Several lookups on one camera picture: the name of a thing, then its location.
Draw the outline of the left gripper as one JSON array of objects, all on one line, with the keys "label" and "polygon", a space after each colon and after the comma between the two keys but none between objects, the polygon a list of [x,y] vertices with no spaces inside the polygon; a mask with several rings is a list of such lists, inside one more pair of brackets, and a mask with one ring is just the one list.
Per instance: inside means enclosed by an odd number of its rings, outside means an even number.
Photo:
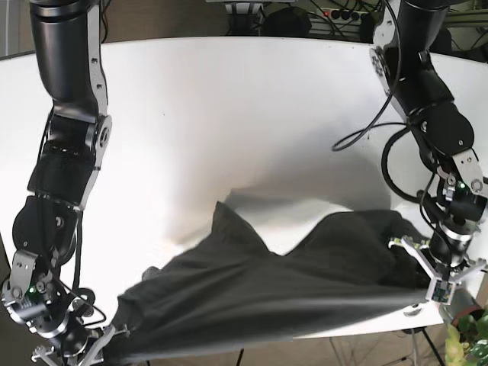
[{"label": "left gripper", "polygon": [[480,232],[486,200],[453,196],[447,201],[439,196],[444,202],[439,204],[427,191],[418,191],[416,197],[422,217],[433,229],[431,239],[416,244],[411,238],[392,238],[388,247],[403,248],[429,276],[427,301],[449,305],[461,283],[487,267],[486,259],[468,255],[470,244]]}]

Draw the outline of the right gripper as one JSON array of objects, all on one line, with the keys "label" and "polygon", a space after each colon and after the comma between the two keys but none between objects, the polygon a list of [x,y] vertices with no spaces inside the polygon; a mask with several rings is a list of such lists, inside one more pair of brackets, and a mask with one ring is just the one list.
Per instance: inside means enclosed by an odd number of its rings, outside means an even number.
[{"label": "right gripper", "polygon": [[2,305],[18,324],[50,343],[38,346],[31,354],[31,361],[57,365],[100,365],[106,362],[104,350],[114,337],[130,335],[124,325],[92,329],[84,323],[97,311],[95,294],[89,288],[70,290],[52,275],[32,277],[24,287],[7,278],[2,284]]}]

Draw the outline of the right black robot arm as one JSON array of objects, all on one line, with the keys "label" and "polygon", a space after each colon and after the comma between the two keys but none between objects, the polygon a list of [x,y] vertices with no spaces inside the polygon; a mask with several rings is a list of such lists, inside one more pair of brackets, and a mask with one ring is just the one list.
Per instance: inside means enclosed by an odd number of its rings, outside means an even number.
[{"label": "right black robot arm", "polygon": [[15,246],[2,304],[10,317],[47,341],[32,361],[106,365],[105,349],[127,329],[92,320],[95,294],[62,281],[79,265],[82,219],[108,147],[112,120],[101,61],[102,1],[32,1],[30,21],[40,78],[53,106],[43,129],[24,206],[14,219]]}]

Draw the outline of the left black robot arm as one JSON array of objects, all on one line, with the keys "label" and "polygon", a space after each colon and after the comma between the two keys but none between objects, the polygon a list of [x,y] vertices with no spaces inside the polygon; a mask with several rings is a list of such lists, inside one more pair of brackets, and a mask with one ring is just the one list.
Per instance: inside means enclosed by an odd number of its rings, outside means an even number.
[{"label": "left black robot arm", "polygon": [[448,305],[458,285],[486,261],[471,261],[467,250],[487,207],[487,179],[474,152],[474,129],[458,110],[454,96],[435,71],[430,47],[450,8],[448,1],[385,1],[373,32],[371,63],[384,87],[386,105],[404,120],[411,133],[435,195],[402,191],[390,177],[388,158],[395,133],[381,156],[382,176],[390,190],[417,204],[432,229],[425,244],[399,239],[430,278],[426,299]]}]

